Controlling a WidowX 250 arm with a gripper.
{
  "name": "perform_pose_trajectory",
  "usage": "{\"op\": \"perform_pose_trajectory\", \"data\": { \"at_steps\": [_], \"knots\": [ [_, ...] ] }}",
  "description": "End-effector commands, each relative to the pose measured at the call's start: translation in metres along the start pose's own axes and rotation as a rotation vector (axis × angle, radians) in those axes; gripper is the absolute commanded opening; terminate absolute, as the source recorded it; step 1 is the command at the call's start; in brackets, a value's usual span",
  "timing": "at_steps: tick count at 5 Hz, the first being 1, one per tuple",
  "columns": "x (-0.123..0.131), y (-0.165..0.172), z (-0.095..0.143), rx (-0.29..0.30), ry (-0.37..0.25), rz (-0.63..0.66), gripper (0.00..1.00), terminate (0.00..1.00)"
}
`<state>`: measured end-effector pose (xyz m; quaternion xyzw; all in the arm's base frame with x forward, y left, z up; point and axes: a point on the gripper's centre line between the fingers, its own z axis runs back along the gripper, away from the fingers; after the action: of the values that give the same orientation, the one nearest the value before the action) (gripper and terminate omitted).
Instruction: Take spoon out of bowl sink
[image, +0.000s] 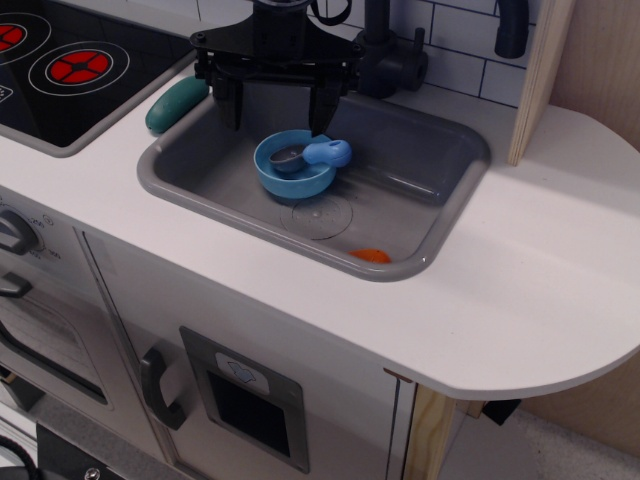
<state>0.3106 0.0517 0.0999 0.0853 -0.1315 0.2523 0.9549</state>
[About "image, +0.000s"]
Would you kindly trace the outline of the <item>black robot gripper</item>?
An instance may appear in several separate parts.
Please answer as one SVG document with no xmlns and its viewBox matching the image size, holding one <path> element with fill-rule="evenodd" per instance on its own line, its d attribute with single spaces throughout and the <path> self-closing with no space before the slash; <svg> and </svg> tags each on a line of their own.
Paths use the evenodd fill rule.
<svg viewBox="0 0 640 480">
<path fill-rule="evenodd" d="M 309 87 L 309 128 L 324 134 L 342 93 L 357 88 L 364 48 L 309 18 L 313 1 L 255 1 L 251 15 L 229 26 L 198 31 L 195 76 L 212 87 L 222 123 L 241 125 L 243 84 Z"/>
</svg>

